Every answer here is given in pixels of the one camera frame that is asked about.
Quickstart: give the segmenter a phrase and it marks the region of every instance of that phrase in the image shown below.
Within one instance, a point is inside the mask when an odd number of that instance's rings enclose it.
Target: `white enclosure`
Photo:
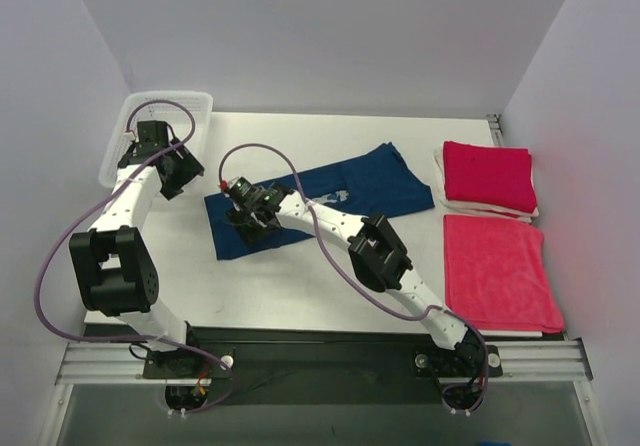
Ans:
[[[216,111],[504,112],[506,140],[534,154],[554,291],[571,336],[586,340],[612,443],[640,436],[640,0],[0,4],[6,444],[35,441],[65,346],[33,313],[37,269],[62,229],[105,194],[98,171],[123,100],[151,89],[206,91]],[[54,322],[79,330],[66,255],[45,291]]]
[[[34,444],[65,342],[37,321],[40,263],[65,225],[95,204],[106,141],[129,94],[82,0],[0,0],[0,415],[3,444]],[[44,300],[78,331],[82,305],[68,256],[54,262]]]
[[[501,112],[564,0],[84,0],[134,90],[217,110]]]
[[[567,0],[504,113],[536,161],[546,260],[611,444],[637,444],[640,0]]]

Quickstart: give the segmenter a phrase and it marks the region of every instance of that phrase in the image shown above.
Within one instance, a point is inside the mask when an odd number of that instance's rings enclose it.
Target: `blue cloth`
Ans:
[[[429,186],[413,175],[391,143],[357,158],[303,171],[299,176],[307,197],[343,213],[394,217],[434,207]],[[296,188],[293,175],[257,184],[268,187],[274,182]],[[220,193],[205,197],[204,202],[218,260],[240,258],[310,237],[284,230],[247,246],[225,216],[232,207],[231,200]]]

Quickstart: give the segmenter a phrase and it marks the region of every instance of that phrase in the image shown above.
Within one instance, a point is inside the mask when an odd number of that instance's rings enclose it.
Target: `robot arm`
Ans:
[[[89,311],[117,317],[142,335],[185,343],[188,325],[158,298],[158,274],[140,229],[159,193],[172,199],[184,184],[204,174],[204,168],[182,147],[131,178],[143,161],[177,142],[175,137],[169,140],[169,129],[161,121],[138,123],[138,139],[118,164],[114,191],[125,181],[131,183],[106,205],[89,231],[71,236],[69,250]],[[175,349],[158,341],[149,346],[156,351]]]
[[[247,243],[274,229],[297,229],[316,235],[310,207],[316,214],[322,239],[347,252],[356,277],[372,291],[386,292],[413,316],[434,307],[421,323],[434,343],[453,350],[467,334],[462,321],[446,313],[448,308],[424,283],[407,256],[407,249],[383,215],[372,217],[341,213],[304,201],[298,191],[282,185],[257,187],[244,178],[223,184],[234,204],[228,216]]]

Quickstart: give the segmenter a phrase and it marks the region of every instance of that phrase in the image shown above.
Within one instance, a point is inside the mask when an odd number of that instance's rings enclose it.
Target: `white plastic bin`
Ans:
[[[210,94],[198,91],[146,91],[142,93],[134,93],[130,95],[124,102],[118,122],[113,130],[107,153],[100,167],[100,184],[107,188],[113,188],[116,184],[116,170],[118,161],[122,158],[130,144],[130,139],[124,134],[127,118],[140,104],[152,99],[169,99],[182,104],[187,108],[196,120],[196,132],[191,140],[186,144],[189,151],[201,161],[204,154],[207,133],[209,131],[209,122],[211,120],[211,109],[213,107],[213,98]],[[133,120],[135,126],[137,121],[149,119],[157,119],[166,121],[173,126],[176,136],[182,139],[188,133],[191,127],[189,118],[174,106],[169,104],[152,104],[142,108]]]

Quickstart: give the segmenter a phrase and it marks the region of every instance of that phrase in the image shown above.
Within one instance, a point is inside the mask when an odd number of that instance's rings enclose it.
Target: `bolt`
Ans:
[[[496,353],[489,353],[489,366],[492,368],[497,368],[500,366],[500,356],[498,356]]]
[[[222,361],[224,364],[227,365],[227,368],[231,369],[233,367],[233,357],[225,354],[223,357],[220,358],[220,361]]]
[[[426,355],[426,354],[418,354],[418,355],[416,356],[416,359],[415,359],[416,366],[417,366],[419,369],[424,369],[424,368],[426,368],[426,367],[427,367],[427,362],[428,362],[428,361],[429,361],[429,359],[427,358],[427,355]]]

